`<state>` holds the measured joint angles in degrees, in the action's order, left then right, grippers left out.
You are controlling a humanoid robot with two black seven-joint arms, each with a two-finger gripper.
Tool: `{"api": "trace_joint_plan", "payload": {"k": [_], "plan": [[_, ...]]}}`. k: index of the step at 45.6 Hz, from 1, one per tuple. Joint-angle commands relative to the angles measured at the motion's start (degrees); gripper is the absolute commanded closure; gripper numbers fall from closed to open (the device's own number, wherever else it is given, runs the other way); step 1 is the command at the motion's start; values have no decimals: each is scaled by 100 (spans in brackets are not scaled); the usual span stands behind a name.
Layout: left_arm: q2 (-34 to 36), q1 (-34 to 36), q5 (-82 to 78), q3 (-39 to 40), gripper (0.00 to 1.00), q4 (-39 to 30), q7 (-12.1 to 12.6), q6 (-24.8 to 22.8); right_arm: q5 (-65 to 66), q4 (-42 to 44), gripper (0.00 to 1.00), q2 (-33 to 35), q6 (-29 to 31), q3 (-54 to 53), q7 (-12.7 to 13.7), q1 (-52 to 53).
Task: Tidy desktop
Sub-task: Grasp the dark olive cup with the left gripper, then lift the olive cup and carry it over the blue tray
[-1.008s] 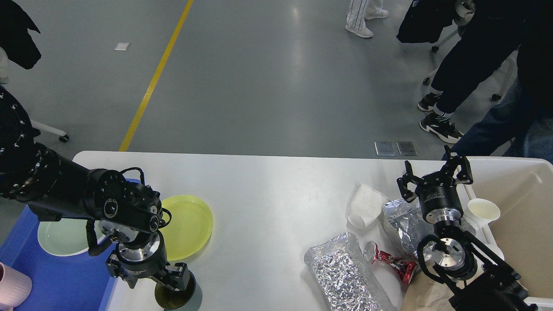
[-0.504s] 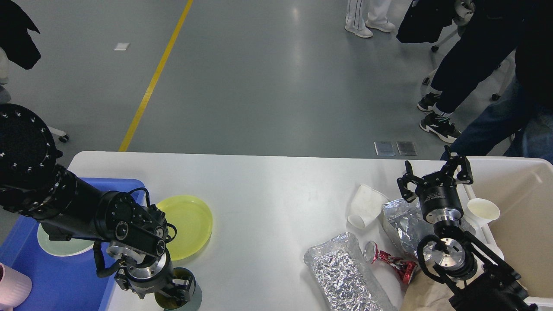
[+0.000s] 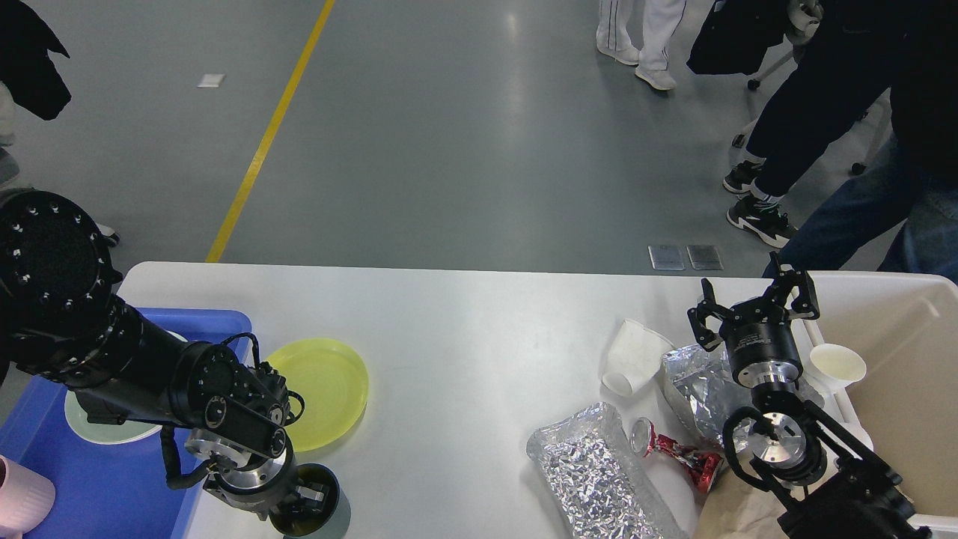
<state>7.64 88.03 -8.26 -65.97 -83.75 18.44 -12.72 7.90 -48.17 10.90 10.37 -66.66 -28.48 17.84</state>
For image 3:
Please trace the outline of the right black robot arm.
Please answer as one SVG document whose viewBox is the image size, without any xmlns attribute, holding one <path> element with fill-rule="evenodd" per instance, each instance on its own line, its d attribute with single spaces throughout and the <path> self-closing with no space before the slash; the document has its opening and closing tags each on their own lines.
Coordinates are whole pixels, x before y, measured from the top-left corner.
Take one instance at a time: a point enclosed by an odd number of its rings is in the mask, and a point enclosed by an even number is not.
<svg viewBox="0 0 958 539">
<path fill-rule="evenodd" d="M 762 296 L 732 307 L 704 297 L 688 311 L 704 350 L 723 345 L 733 381 L 751 393 L 723 423 L 722 448 L 733 474 L 784 506 L 777 521 L 790 538 L 930 538 L 915 528 L 901 477 L 821 406 L 799 395 L 804 368 L 791 323 L 817 320 L 810 274 L 771 252 L 775 275 Z"/>
</svg>

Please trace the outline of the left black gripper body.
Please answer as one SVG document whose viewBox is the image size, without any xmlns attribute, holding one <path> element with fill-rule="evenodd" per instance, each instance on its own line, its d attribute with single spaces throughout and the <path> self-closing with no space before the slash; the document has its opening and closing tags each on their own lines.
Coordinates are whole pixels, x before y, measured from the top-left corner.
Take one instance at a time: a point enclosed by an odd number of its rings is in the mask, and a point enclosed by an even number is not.
<svg viewBox="0 0 958 539">
<path fill-rule="evenodd" d="M 213 473 L 203 482 L 202 490 L 223 504 L 253 513 L 264 521 L 298 499 L 300 481 L 296 465 L 294 450 L 287 449 L 280 457 L 267 458 L 245 471 Z"/>
</svg>

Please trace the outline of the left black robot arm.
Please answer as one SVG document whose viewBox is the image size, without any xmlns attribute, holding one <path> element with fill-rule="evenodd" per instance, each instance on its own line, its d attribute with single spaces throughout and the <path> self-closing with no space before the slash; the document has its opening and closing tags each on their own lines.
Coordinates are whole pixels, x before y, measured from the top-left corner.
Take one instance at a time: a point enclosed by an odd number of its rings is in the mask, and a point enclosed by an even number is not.
<svg viewBox="0 0 958 539">
<path fill-rule="evenodd" d="M 181 341 L 147 320 L 113 291 L 106 236 L 62 195 L 4 189 L 1 240 L 4 364 L 61 383 L 95 424 L 161 427 L 171 489 L 200 484 L 291 537 L 332 518 L 335 475 L 298 464 L 287 434 L 305 400 L 254 334 Z"/>
</svg>

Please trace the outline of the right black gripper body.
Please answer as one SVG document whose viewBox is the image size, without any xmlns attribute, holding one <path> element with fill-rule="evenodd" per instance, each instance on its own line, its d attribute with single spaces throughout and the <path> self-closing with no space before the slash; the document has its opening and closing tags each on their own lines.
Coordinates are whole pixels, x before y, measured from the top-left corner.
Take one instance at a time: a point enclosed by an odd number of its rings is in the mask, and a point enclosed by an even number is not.
<svg viewBox="0 0 958 539">
<path fill-rule="evenodd" d="M 767 299 L 736 304 L 719 328 L 733 379 L 743 388 L 794 383 L 803 366 L 787 308 Z"/>
</svg>

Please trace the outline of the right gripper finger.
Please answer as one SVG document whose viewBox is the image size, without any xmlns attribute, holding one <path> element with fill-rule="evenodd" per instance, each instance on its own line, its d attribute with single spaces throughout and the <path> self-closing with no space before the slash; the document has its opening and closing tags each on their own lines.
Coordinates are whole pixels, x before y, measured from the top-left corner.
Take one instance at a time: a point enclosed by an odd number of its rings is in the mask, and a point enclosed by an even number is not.
<svg viewBox="0 0 958 539">
<path fill-rule="evenodd" d="M 784 265 L 779 252 L 770 252 L 771 284 L 762 296 L 754 299 L 748 310 L 748 321 L 787 324 L 793 320 L 818 320 L 820 317 L 817 290 L 808 272 Z"/>
<path fill-rule="evenodd" d="M 711 352 L 722 343 L 722 337 L 708 328 L 708 318 L 714 317 L 716 320 L 726 322 L 738 320 L 738 314 L 716 301 L 714 287 L 708 278 L 701 279 L 701 287 L 704 296 L 697 305 L 687 311 L 687 315 L 697 344 L 707 352 Z"/>
</svg>

